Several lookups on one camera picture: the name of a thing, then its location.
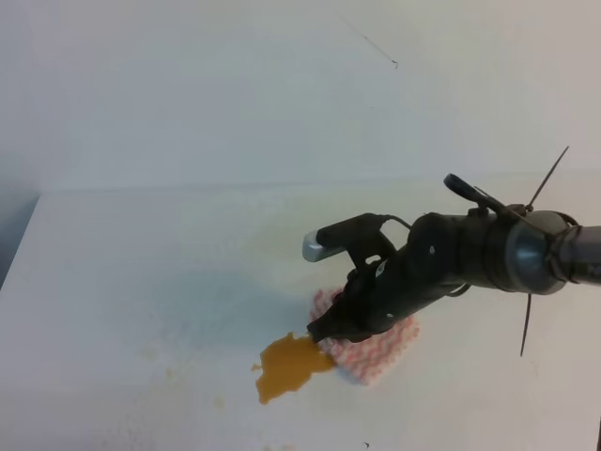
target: white wall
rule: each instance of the white wall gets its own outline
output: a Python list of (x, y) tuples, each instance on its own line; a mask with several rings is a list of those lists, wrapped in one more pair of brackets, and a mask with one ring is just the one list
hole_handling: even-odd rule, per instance
[(566, 144), (563, 170), (601, 169), (600, 13), (3, 0), (5, 264), (40, 191), (541, 171)]

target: spill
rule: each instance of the spill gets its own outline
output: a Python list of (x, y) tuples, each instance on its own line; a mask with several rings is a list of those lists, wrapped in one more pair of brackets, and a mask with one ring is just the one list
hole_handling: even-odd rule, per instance
[(144, 348), (141, 348), (139, 350), (138, 354), (144, 360), (148, 360), (149, 362), (154, 362), (155, 360), (157, 360), (157, 357), (159, 356), (159, 352), (157, 351), (157, 349), (156, 348), (152, 348), (150, 346), (146, 346)]
[(215, 406), (215, 409), (222, 411), (225, 407), (225, 401), (222, 397), (215, 397), (215, 399), (213, 399), (213, 405)]
[(256, 366), (252, 370), (263, 370), (256, 380), (259, 402), (267, 404), (286, 392), (298, 391), (313, 373), (329, 371), (335, 363), (311, 337), (294, 338), (289, 333), (267, 346), (261, 352), (261, 366)]

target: white table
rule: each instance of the white table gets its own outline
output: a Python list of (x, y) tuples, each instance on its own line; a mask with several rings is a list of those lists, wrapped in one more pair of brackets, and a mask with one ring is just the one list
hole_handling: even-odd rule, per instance
[[(539, 180), (477, 181), (525, 202)], [(559, 175), (539, 207), (601, 224), (599, 187)], [(302, 330), (314, 291), (351, 268), (302, 260), (305, 232), (468, 206), (441, 179), (43, 196), (1, 292), (0, 449), (593, 450), (601, 288), (534, 298), (523, 358), (525, 296), (474, 288), (422, 311), (376, 386), (332, 371), (259, 404), (261, 350)]]

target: sponge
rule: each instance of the sponge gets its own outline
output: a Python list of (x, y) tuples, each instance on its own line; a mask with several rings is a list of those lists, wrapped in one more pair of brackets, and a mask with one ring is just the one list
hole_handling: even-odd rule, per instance
[[(332, 299), (339, 292), (340, 289), (318, 291), (309, 315), (310, 320), (321, 317), (331, 307)], [(373, 335), (360, 343), (325, 338), (319, 342), (319, 347), (357, 382), (369, 385), (394, 366), (407, 345), (419, 333), (417, 320), (409, 317), (397, 322), (384, 334)]]

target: orange liquid spill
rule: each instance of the orange liquid spill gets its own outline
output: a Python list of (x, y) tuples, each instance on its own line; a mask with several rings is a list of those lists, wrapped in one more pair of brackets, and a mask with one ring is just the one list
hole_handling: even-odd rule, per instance
[(290, 333), (261, 352), (261, 366), (253, 365), (252, 370), (263, 370), (256, 380), (259, 402), (267, 404), (286, 392), (296, 392), (313, 373), (323, 373), (335, 366), (333, 359), (321, 352), (311, 337), (294, 338)]

